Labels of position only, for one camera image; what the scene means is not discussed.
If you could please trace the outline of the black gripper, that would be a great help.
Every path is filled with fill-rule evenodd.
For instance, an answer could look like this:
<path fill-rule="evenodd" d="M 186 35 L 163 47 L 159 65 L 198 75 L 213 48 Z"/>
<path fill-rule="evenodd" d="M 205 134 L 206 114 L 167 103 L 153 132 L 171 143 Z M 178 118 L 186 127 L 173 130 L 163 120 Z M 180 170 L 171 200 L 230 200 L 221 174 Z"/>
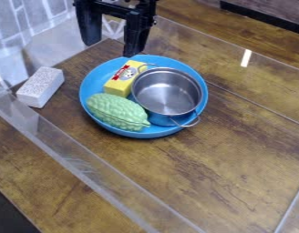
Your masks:
<path fill-rule="evenodd" d="M 125 26 L 125 57 L 138 55 L 146 47 L 154 25 L 158 0 L 138 0 L 134 7 L 107 3 L 103 0 L 75 0 L 75 13 L 83 42 L 93 46 L 102 41 L 102 15 L 127 16 Z"/>

